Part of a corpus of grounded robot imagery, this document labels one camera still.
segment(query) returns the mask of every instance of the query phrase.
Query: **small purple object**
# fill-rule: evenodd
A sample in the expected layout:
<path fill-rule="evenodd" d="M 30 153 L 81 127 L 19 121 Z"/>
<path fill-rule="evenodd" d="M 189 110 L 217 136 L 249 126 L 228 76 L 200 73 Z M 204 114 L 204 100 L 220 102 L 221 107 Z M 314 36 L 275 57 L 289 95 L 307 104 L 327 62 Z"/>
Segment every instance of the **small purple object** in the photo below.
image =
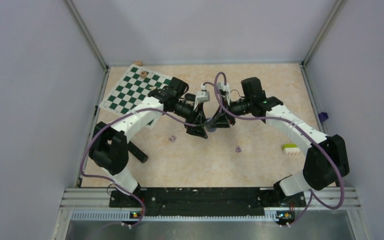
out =
<path fill-rule="evenodd" d="M 329 116 L 327 112 L 322 111 L 321 113 L 318 114 L 318 119 L 320 120 L 321 123 L 328 120 L 328 118 Z"/>

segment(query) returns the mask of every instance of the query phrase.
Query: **speckled table surface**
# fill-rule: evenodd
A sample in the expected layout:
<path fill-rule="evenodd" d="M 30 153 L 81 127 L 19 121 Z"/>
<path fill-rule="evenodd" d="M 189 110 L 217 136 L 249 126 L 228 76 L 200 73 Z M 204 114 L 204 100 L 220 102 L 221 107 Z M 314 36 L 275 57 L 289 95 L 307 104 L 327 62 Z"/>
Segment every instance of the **speckled table surface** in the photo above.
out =
<path fill-rule="evenodd" d="M 266 95 L 276 96 L 310 126 L 317 122 L 309 95 L 297 63 L 288 64 L 223 64 L 223 65 L 160 65 L 144 66 L 159 73 L 175 76 L 189 83 L 189 93 L 195 94 L 203 82 L 214 81 L 220 71 L 225 72 L 230 89 L 242 94 L 241 80 L 258 77 Z M 105 96 L 120 80 L 128 67 L 112 67 Z M 207 117 L 218 104 L 211 93 L 211 101 L 204 104 Z M 239 97 L 232 92 L 232 100 Z M 113 113 L 101 110 L 98 122 L 116 119 Z M 264 187 L 302 170 L 304 155 L 283 155 L 281 145 L 290 143 L 282 133 L 261 121 L 236 120 L 232 128 L 208 132 L 208 139 L 186 134 L 180 123 L 162 116 L 153 129 L 143 128 L 133 138 L 149 159 L 139 162 L 130 153 L 127 167 L 142 187 Z M 88 160 L 85 172 L 105 175 Z M 85 178 L 82 187 L 107 187 L 110 183 L 98 178 Z"/>

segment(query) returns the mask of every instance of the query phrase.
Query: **gray wall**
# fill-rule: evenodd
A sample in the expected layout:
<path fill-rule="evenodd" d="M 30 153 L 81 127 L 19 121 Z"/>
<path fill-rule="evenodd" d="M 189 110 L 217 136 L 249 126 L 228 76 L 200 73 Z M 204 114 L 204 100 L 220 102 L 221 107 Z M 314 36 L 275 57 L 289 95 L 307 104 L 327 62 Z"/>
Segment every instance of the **gray wall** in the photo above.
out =
<path fill-rule="evenodd" d="M 107 64 L 301 61 L 336 0 L 74 0 Z"/>
<path fill-rule="evenodd" d="M 349 0 L 309 65 L 347 144 L 350 174 L 376 239 L 384 239 L 384 1 Z"/>
<path fill-rule="evenodd" d="M 51 237 L 102 77 L 62 0 L 0 0 L 0 240 Z"/>

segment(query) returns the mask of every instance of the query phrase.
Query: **black strip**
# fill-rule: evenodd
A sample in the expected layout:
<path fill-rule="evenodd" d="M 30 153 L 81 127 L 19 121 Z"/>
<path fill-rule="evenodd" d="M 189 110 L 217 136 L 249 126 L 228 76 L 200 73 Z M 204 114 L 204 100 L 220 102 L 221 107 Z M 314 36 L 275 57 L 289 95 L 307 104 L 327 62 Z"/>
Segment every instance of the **black strip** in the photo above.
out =
<path fill-rule="evenodd" d="M 148 187 L 139 192 L 147 216 L 184 217 L 263 216 L 265 207 L 289 207 L 290 201 L 295 207 L 304 207 L 301 196 L 302 192 L 280 204 L 273 190 L 259 187 Z M 111 197 L 110 208 L 141 207 L 137 200 L 117 190 Z"/>

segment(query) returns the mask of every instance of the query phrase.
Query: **chessboard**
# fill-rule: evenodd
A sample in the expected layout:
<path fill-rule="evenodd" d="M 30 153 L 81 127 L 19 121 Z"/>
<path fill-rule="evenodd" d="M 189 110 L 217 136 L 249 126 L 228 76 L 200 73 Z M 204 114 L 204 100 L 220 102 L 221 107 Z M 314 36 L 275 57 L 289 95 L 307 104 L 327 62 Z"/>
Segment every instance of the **chessboard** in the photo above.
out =
<path fill-rule="evenodd" d="M 132 64 L 111 91 L 103 98 L 99 107 L 103 110 L 123 116 L 139 105 L 153 87 L 162 89 L 168 85 L 172 77 Z M 149 122 L 147 127 L 152 128 L 158 119 Z"/>

